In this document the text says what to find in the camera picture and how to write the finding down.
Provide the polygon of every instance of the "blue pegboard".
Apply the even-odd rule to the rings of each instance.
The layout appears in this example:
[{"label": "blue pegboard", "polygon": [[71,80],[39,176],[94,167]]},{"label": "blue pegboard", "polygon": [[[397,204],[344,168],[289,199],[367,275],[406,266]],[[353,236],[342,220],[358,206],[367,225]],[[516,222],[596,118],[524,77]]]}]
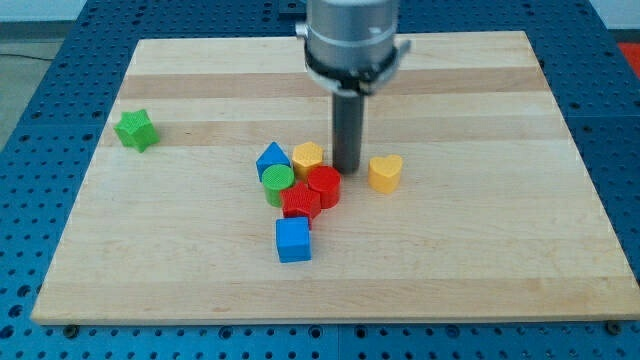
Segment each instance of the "blue pegboard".
[{"label": "blue pegboard", "polygon": [[[294,20],[279,19],[277,8],[270,0],[87,2],[0,154],[0,360],[640,358],[640,322],[81,327],[72,339],[31,322],[137,41],[293,35]],[[640,85],[591,5],[409,0],[399,28],[526,31],[639,276]]]}]

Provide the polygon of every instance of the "yellow block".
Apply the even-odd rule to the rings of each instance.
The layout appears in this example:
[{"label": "yellow block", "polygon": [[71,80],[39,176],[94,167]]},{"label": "yellow block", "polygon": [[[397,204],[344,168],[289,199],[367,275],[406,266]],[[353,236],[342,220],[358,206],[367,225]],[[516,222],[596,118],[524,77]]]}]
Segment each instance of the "yellow block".
[{"label": "yellow block", "polygon": [[389,155],[369,160],[369,186],[384,194],[391,194],[400,183],[402,157]]},{"label": "yellow block", "polygon": [[307,176],[311,170],[322,165],[324,161],[324,149],[312,141],[300,144],[293,149],[293,172],[296,178],[307,182]]}]

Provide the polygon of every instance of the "green star block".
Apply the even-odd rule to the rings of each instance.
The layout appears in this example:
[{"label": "green star block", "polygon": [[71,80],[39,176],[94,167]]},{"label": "green star block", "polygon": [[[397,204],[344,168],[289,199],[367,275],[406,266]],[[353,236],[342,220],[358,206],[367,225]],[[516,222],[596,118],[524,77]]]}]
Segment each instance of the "green star block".
[{"label": "green star block", "polygon": [[158,133],[153,128],[147,111],[142,109],[135,112],[123,112],[120,122],[114,127],[123,146],[134,147],[143,152],[151,145],[160,141]]}]

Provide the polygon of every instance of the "wood grain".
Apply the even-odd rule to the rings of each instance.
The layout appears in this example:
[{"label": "wood grain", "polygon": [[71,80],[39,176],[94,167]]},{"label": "wood grain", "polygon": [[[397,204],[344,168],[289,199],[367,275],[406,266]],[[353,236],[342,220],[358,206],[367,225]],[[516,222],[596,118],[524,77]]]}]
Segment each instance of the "wood grain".
[{"label": "wood grain", "polygon": [[[399,188],[376,193],[366,167],[346,177],[314,221],[313,261],[286,265],[254,163],[274,140],[331,158],[329,96],[304,73],[301,43],[141,41],[32,318],[638,318],[640,290],[526,36],[401,37],[413,51],[368,99],[363,145],[365,161],[403,156]],[[161,137],[142,155],[113,133],[139,108]]]}]

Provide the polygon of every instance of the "plastic block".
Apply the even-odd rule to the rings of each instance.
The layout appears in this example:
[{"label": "plastic block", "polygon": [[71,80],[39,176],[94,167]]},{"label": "plastic block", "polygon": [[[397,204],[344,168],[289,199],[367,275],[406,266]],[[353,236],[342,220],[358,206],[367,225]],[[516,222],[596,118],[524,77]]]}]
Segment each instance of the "plastic block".
[{"label": "plastic block", "polygon": [[122,145],[134,147],[138,152],[160,141],[158,133],[153,128],[146,110],[123,112],[120,122],[114,127]]},{"label": "plastic block", "polygon": [[256,168],[258,169],[258,179],[262,181],[262,174],[271,165],[286,165],[291,166],[291,162],[287,157],[287,154],[282,151],[282,148],[275,141],[269,144],[265,151],[260,155],[256,161]]},{"label": "plastic block", "polygon": [[323,209],[334,207],[340,201],[340,181],[338,170],[331,166],[319,166],[309,173],[309,189],[320,194]]},{"label": "plastic block", "polygon": [[311,233],[307,218],[276,220],[276,247],[280,262],[311,260]]},{"label": "plastic block", "polygon": [[271,165],[262,173],[262,186],[267,202],[275,207],[282,206],[280,191],[290,188],[295,182],[293,170],[287,165]]},{"label": "plastic block", "polygon": [[309,228],[311,228],[311,220],[322,211],[320,194],[309,190],[302,182],[292,188],[282,190],[280,198],[282,199],[282,215],[285,218],[304,216],[309,219]]},{"label": "plastic block", "polygon": [[312,141],[298,145],[293,149],[293,171],[296,178],[307,182],[309,172],[314,168],[321,166],[324,160],[324,149]]},{"label": "plastic block", "polygon": [[374,157],[369,161],[369,186],[383,194],[391,194],[400,183],[401,172],[401,156]]}]

